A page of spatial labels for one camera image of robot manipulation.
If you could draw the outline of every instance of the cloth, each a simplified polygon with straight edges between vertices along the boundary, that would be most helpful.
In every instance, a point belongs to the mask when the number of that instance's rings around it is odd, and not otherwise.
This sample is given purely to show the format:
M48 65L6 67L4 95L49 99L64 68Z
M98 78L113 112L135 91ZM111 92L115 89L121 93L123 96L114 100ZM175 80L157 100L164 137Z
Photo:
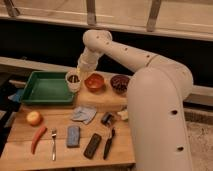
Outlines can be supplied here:
M89 124L95 117L97 109L95 107L89 106L79 106L74 109L71 116L71 120L83 122L84 124Z

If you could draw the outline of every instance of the black handle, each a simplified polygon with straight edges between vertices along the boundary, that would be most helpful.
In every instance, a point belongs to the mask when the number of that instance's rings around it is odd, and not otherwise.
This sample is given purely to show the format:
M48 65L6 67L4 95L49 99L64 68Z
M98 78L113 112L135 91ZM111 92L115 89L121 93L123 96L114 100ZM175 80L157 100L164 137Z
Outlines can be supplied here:
M105 144L105 148L104 148L104 160L107 158L108 154L109 154L109 149L111 147L112 144L112 138L109 138Z

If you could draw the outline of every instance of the red pepper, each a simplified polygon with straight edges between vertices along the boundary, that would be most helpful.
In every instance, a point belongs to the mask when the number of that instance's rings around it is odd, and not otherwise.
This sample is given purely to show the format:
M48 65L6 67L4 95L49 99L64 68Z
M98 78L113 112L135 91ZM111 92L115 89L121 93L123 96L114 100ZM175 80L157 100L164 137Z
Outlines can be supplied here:
M47 131L47 127L42 125L35 133L32 144L31 144L31 153L35 154L35 149L38 144L38 141L41 139L42 135Z

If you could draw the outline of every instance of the orange bowl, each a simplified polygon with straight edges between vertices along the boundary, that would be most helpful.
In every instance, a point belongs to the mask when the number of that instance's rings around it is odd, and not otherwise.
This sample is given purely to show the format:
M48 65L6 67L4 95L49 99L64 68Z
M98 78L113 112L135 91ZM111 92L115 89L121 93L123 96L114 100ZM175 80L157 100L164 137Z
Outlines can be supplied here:
M104 86L104 77L100 74L93 73L84 80L84 83L89 91L96 92Z

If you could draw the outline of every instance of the bowl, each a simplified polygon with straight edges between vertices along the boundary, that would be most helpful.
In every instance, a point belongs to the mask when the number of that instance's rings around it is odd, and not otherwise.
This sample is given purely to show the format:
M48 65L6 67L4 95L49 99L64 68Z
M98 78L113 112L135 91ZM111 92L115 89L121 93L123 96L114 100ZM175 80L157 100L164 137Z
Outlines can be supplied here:
M91 92L97 92L104 86L104 77L100 74L93 73L86 80L84 80L85 86Z
M111 78L110 85L116 93L123 94L127 91L129 80L126 75L118 74Z

